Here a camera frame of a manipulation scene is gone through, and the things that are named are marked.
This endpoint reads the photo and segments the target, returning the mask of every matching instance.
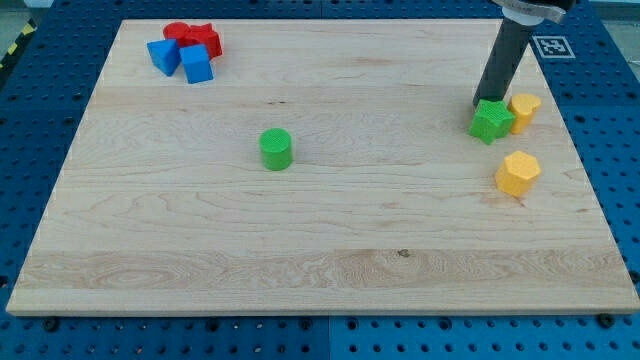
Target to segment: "wood grain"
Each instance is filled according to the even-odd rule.
[[[14,315],[633,312],[636,291],[535,57],[522,135],[467,135],[498,22],[216,20],[216,79],[124,21],[7,307]],[[284,127],[294,164],[266,171]],[[502,158],[535,155],[521,199]]]

